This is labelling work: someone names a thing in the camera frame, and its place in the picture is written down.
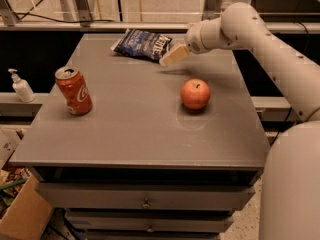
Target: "drawer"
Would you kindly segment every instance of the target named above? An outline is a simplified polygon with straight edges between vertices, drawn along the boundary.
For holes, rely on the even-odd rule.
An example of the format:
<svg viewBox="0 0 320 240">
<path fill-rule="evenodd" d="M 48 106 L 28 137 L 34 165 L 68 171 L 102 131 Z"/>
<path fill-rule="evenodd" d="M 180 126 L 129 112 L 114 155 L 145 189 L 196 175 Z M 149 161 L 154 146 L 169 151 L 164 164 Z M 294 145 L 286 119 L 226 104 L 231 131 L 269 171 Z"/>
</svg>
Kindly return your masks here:
<svg viewBox="0 0 320 240">
<path fill-rule="evenodd" d="M 66 218 L 78 229 L 130 230 L 149 233 L 220 233 L 225 232 L 233 222 L 230 216 L 185 211 L 68 212 Z"/>
<path fill-rule="evenodd" d="M 241 210 L 253 187 L 39 183 L 38 193 L 60 208 Z"/>
<path fill-rule="evenodd" d="M 88 240 L 220 240 L 218 234 L 207 233 L 162 233 L 154 232 L 106 232 L 87 231 L 85 236 Z"/>
</svg>

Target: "white robotic arm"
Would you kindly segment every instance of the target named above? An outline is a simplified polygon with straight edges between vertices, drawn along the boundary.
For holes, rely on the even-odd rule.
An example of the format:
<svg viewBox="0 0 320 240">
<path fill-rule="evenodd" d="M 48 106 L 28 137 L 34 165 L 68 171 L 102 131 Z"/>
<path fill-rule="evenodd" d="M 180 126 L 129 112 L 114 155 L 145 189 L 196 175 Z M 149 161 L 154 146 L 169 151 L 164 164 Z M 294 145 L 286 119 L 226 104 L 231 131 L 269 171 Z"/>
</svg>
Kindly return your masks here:
<svg viewBox="0 0 320 240">
<path fill-rule="evenodd" d="M 189 52 L 236 47 L 251 51 L 305 122 L 283 133 L 267 156 L 259 239 L 320 239 L 319 65 L 270 33 L 245 3 L 232 4 L 219 19 L 193 24 L 185 44 L 174 47 L 160 64 L 184 59 Z"/>
</svg>

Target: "snack packet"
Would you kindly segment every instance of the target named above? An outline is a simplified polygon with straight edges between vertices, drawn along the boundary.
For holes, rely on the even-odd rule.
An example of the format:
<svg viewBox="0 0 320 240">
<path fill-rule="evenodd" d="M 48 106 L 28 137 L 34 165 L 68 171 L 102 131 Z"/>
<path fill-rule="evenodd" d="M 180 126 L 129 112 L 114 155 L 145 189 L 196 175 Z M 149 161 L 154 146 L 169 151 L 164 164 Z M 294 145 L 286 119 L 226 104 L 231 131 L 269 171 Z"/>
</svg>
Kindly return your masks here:
<svg viewBox="0 0 320 240">
<path fill-rule="evenodd" d="M 169 51 L 172 38 L 137 29 L 127 30 L 111 50 L 130 57 L 148 57 L 159 61 Z"/>
</svg>

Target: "floor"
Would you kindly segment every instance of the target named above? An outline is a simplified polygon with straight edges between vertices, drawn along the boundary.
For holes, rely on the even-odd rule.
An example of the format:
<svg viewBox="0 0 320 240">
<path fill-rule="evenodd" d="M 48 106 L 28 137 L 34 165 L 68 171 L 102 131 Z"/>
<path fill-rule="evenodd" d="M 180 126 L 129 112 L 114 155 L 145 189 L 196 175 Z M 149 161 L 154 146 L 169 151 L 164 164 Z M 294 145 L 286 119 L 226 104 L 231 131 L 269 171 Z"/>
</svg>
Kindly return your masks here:
<svg viewBox="0 0 320 240">
<path fill-rule="evenodd" d="M 9 1 L 17 12 L 63 20 L 58 0 Z M 201 20 L 203 6 L 204 0 L 121 0 L 120 15 L 118 0 L 97 0 L 94 17 L 96 20 L 114 21 L 121 17 L 124 22 L 192 22 Z M 48 22 L 48 19 L 27 16 L 23 21 Z M 221 234 L 221 240 L 258 239 L 261 179 L 255 184 L 255 189 L 256 194 L 245 208 L 235 212 L 234 223 Z M 55 210 L 41 240 L 75 239 L 65 226 L 62 213 L 61 209 Z"/>
</svg>

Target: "white bottle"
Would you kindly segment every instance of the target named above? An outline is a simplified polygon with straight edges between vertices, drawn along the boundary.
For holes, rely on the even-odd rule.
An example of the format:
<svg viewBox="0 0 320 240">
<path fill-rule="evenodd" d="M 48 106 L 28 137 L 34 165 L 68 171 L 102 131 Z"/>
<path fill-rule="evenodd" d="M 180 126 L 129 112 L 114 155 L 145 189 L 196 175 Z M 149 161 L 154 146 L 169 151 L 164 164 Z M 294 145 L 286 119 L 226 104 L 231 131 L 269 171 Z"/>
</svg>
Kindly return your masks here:
<svg viewBox="0 0 320 240">
<path fill-rule="evenodd" d="M 17 93 L 18 97 L 21 99 L 22 102 L 31 102 L 35 99 L 35 94 L 33 93 L 30 85 L 24 79 L 21 79 L 17 74 L 16 69 L 10 68 L 8 70 L 12 75 L 11 78 L 13 80 L 12 87 Z"/>
</svg>

